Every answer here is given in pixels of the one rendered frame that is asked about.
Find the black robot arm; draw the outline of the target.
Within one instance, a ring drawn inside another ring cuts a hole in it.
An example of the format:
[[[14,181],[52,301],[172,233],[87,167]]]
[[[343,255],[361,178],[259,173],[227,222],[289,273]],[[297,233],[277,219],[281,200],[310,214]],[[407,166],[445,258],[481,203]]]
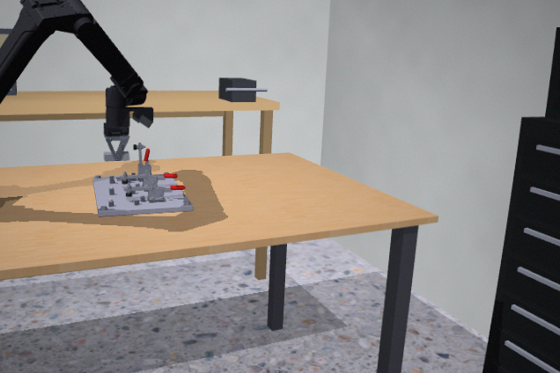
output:
[[[0,104],[51,34],[55,31],[74,33],[102,66],[111,72],[110,79],[114,85],[106,88],[106,106],[126,106],[116,109],[117,127],[129,127],[129,112],[134,112],[132,119],[136,122],[147,128],[151,126],[153,108],[128,107],[145,102],[148,90],[143,85],[144,81],[81,0],[20,0],[20,3],[23,8],[18,20],[0,47]]]

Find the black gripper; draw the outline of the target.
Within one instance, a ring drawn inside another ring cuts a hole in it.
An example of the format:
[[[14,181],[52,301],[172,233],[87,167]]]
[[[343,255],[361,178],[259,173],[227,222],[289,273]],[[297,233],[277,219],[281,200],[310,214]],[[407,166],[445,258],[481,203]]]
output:
[[[114,157],[114,160],[120,160],[122,153],[127,145],[129,140],[129,127],[117,127],[117,112],[116,109],[124,109],[126,106],[116,106],[116,107],[109,107],[106,106],[106,123],[104,123],[104,136],[106,138],[107,144],[111,153]],[[121,131],[121,132],[120,132]],[[112,133],[119,133],[119,134],[112,134]],[[118,150],[119,154],[116,155],[114,152],[113,145],[111,141],[120,141]]]

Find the black toggle clamp with red handle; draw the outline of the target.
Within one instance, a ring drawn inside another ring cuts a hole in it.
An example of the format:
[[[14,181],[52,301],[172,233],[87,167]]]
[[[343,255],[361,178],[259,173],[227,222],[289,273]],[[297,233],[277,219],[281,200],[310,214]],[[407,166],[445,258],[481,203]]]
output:
[[[168,188],[162,188],[162,186],[156,186],[154,182],[151,182],[153,186],[137,186],[131,187],[130,183],[124,187],[124,191],[126,191],[126,197],[131,197],[131,191],[141,191],[141,190],[148,190],[148,200],[149,202],[163,202],[164,201],[164,193],[171,193],[173,190],[184,190],[184,186],[170,186]],[[154,189],[155,187],[155,189]]]
[[[164,176],[156,176],[156,175],[151,175],[148,170],[146,170],[147,174],[150,176],[148,176],[147,174],[142,174],[142,175],[127,175],[126,172],[123,172],[123,174],[120,176],[120,178],[122,179],[122,184],[128,184],[127,179],[139,179],[139,178],[143,178],[143,187],[147,187],[148,185],[151,184],[151,181],[154,181],[155,185],[157,186],[158,180],[166,180],[166,178],[177,178],[177,174],[164,174]]]

